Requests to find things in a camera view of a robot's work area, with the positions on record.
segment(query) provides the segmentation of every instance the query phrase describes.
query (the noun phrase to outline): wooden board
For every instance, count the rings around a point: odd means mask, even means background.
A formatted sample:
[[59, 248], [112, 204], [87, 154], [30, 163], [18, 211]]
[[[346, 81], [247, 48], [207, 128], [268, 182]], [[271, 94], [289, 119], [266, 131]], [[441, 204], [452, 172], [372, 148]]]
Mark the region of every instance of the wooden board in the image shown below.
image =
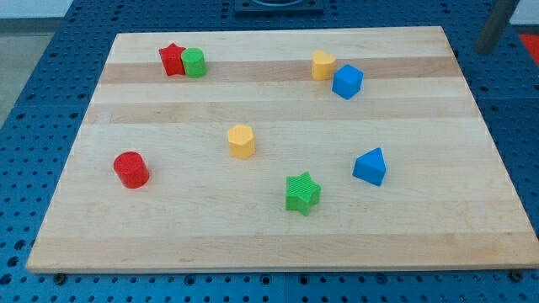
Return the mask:
[[[204, 50], [208, 74], [166, 77], [157, 49]], [[324, 49], [365, 72], [350, 101], [313, 81]], [[251, 125], [256, 154], [229, 155]], [[381, 146], [378, 188], [351, 176]], [[151, 178], [120, 185], [139, 151]], [[322, 186], [308, 217], [286, 176]], [[440, 27], [122, 34], [27, 267], [37, 273], [525, 268], [539, 244]]]

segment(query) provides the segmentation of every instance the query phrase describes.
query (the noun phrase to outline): blue table surface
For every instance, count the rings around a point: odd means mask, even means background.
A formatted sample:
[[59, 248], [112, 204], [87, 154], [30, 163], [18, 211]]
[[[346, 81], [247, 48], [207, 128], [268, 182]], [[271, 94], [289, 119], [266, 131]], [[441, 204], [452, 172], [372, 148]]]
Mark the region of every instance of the blue table surface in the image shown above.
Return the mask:
[[539, 301], [536, 269], [69, 274], [58, 285], [24, 268], [109, 49], [125, 32], [440, 25], [537, 232], [539, 71], [511, 27], [492, 56], [473, 52], [492, 1], [316, 1], [323, 14], [237, 17], [230, 0], [75, 0], [0, 130], [0, 302]]

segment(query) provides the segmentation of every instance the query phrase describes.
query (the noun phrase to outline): blue cube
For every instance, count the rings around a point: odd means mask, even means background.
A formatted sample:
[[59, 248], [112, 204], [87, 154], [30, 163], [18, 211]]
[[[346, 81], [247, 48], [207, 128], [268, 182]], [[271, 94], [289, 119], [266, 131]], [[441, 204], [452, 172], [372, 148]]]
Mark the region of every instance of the blue cube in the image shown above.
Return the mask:
[[361, 90], [362, 82], [363, 72], [347, 64], [335, 73], [331, 90], [348, 100]]
[[354, 172], [356, 178], [365, 180], [376, 186], [382, 185], [386, 174], [386, 163], [382, 155], [382, 149], [378, 147], [355, 160]]

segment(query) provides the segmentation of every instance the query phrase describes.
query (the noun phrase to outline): toy block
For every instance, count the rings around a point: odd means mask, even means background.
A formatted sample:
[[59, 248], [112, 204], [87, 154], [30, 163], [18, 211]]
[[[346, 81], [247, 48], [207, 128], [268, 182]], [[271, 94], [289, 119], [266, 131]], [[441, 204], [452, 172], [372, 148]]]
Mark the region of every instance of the toy block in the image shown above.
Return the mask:
[[335, 73], [337, 66], [335, 56], [323, 50], [316, 50], [312, 54], [311, 75], [314, 80], [328, 80]]
[[314, 183], [309, 173], [286, 177], [286, 210], [297, 210], [309, 215], [311, 207], [320, 201], [320, 185]]
[[201, 49], [188, 48], [185, 50], [182, 53], [182, 62], [184, 63], [187, 77], [202, 77], [205, 75], [204, 53]]
[[380, 147], [367, 152], [355, 160], [354, 177], [365, 180], [376, 186], [382, 185], [386, 174], [386, 163]]
[[185, 75], [184, 63], [182, 63], [181, 57], [184, 51], [184, 47], [177, 46], [174, 43], [159, 50], [161, 62], [163, 63], [167, 76]]
[[119, 155], [114, 162], [114, 170], [120, 181], [128, 189], [136, 189], [144, 185], [150, 178], [150, 172], [141, 155], [127, 151]]
[[234, 125], [234, 127], [228, 130], [227, 134], [230, 154], [233, 157], [246, 160], [256, 152], [251, 126]]
[[332, 90], [348, 100], [361, 90], [362, 82], [363, 72], [347, 64], [335, 73]]

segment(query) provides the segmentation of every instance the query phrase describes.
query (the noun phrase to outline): blue triangular prism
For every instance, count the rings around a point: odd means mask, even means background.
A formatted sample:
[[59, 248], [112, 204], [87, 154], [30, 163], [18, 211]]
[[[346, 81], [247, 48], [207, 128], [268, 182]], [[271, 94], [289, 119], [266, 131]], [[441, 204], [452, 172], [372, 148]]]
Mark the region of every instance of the blue triangular prism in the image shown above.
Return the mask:
[[386, 172], [386, 163], [380, 147], [367, 152], [365, 155], [357, 158], [357, 163], [372, 167], [377, 171]]

